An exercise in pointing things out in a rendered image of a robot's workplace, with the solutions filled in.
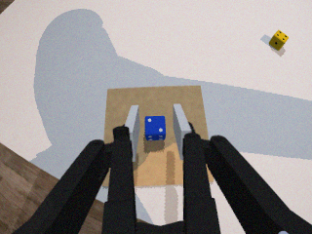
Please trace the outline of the tan flat mat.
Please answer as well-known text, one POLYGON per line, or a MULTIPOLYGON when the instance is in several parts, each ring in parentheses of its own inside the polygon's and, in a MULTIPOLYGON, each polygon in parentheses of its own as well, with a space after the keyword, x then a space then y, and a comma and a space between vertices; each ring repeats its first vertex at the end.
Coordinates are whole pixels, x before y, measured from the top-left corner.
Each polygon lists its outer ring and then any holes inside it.
POLYGON ((114 140, 112 130, 123 126, 131 106, 138 105, 140 130, 133 162, 135 186, 183 184, 182 160, 173 128, 173 104, 179 103, 196 134, 209 139, 201 85, 107 89, 104 143, 114 140), (146 140, 146 116, 165 116, 164 140, 146 140))

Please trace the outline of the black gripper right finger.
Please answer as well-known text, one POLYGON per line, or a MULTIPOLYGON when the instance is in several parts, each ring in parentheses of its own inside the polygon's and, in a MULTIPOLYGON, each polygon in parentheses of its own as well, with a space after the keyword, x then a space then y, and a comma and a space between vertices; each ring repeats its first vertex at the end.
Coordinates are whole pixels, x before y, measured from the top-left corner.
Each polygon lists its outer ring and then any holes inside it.
POLYGON ((207 166, 246 234, 312 234, 312 224, 291 211, 224 136, 201 139, 180 104, 173 104, 173 128, 180 160, 184 154, 186 234, 221 234, 207 166))

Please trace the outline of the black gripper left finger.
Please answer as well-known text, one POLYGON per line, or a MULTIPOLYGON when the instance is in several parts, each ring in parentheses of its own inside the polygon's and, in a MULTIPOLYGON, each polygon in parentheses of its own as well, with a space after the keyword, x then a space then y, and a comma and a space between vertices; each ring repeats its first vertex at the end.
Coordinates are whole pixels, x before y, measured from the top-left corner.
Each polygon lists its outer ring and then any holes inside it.
POLYGON ((126 124, 112 130, 113 142, 90 141, 33 216, 12 234, 78 234, 109 168, 101 234, 136 234, 132 162, 139 130, 138 105, 132 105, 126 124))

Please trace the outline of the blue die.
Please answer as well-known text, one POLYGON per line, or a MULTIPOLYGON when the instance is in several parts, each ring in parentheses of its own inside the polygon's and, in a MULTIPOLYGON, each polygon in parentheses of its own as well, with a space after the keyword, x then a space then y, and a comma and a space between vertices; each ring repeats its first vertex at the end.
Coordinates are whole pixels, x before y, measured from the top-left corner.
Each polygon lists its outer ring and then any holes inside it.
POLYGON ((165 116, 145 117, 146 140, 164 140, 166 138, 165 116))

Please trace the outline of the yellow die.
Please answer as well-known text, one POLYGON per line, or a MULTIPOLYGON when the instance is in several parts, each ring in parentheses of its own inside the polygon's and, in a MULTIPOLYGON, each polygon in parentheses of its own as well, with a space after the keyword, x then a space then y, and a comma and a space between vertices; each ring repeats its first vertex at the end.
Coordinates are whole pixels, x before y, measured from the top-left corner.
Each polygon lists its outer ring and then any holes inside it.
POLYGON ((280 51, 280 49, 283 47, 283 45, 287 42, 289 39, 289 36, 284 34, 282 31, 278 30, 271 40, 269 41, 269 45, 271 45, 273 48, 275 48, 277 51, 280 51))

